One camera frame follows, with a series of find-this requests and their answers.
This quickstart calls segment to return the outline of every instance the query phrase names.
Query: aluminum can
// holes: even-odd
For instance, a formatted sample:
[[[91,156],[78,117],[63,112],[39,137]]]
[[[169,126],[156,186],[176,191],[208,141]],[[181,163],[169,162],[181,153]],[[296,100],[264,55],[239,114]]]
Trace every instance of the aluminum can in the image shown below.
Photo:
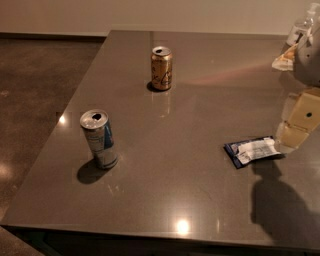
[[[101,109],[84,113],[80,125],[89,144],[92,155],[100,169],[109,169],[118,161],[108,114]]]
[[[151,55],[152,86],[157,90],[168,90],[172,82],[172,53],[164,46],[153,48]]]

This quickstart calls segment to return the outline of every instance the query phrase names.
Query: can top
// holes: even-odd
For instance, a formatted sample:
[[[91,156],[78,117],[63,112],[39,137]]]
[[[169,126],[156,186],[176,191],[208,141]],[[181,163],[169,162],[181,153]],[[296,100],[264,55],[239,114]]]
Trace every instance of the can top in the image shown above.
[[[104,126],[108,121],[108,114],[101,109],[93,109],[84,113],[80,118],[83,128],[93,130]]]
[[[157,46],[152,49],[152,53],[158,56],[167,56],[171,54],[171,50],[165,46]]]

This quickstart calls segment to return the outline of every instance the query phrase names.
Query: white can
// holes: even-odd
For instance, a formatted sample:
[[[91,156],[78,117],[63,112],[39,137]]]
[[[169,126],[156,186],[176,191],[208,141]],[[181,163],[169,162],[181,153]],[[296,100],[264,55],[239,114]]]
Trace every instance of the white can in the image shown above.
[[[118,161],[108,114],[101,109],[84,113],[80,125],[86,136],[92,155],[100,169],[110,169]]]

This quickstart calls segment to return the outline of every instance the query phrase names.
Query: dark floor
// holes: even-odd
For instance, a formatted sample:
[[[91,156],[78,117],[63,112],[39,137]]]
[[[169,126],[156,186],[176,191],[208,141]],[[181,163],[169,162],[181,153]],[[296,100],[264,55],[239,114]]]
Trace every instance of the dark floor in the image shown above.
[[[0,39],[0,220],[102,42]],[[0,228],[0,255],[42,254]]]

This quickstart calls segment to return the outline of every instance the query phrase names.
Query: gray table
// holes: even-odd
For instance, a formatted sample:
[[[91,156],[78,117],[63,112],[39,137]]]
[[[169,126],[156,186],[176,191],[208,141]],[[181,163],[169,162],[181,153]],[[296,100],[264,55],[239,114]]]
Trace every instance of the gray table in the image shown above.
[[[241,170],[223,149],[274,135],[288,94],[305,88],[271,68],[284,42],[112,31],[1,225],[320,250],[319,131],[285,159]],[[162,93],[147,88],[158,45],[174,55],[173,87]],[[119,153],[108,172],[95,168],[79,126],[94,108],[110,115]]]

